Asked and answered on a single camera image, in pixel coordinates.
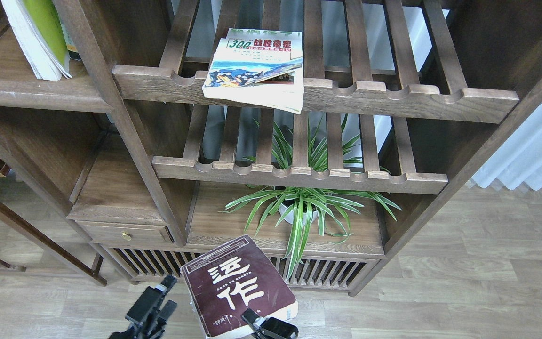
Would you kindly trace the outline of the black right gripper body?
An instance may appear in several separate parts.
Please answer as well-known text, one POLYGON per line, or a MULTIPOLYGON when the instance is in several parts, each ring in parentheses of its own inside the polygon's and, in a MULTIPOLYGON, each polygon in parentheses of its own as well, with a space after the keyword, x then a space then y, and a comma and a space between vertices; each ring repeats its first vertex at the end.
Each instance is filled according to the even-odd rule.
POLYGON ((296 339, 296 326, 277 318, 258 318, 255 321, 256 339, 296 339))

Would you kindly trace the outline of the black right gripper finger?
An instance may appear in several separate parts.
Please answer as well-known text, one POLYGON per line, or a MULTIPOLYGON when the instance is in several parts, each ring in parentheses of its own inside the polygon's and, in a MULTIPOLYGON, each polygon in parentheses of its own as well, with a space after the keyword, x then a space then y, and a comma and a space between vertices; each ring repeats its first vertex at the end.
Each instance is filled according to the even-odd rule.
POLYGON ((243 312, 241 318, 250 326, 253 332, 267 332, 264 324, 268 318, 259 316, 249 307, 243 312))

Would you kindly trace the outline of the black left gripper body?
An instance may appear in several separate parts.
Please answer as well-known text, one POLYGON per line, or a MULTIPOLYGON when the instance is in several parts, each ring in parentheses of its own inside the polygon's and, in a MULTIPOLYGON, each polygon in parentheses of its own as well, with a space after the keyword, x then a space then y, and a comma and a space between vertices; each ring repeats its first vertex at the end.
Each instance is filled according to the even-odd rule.
POLYGON ((127 312, 125 318, 130 326, 124 332, 114 332, 110 339, 160 339, 168 319, 177 308, 177 303, 167 301, 160 307, 172 286, 157 285, 144 290, 140 298, 127 312))

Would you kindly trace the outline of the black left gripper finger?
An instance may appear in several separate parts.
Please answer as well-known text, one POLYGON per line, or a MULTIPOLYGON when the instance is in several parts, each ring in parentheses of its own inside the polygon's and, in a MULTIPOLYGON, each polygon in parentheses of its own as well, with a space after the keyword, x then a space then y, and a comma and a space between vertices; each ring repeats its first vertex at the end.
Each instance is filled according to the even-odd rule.
POLYGON ((166 295, 174 287, 177 281, 178 279, 174 275, 166 275, 166 277, 156 285, 156 289, 158 289, 161 294, 166 295))

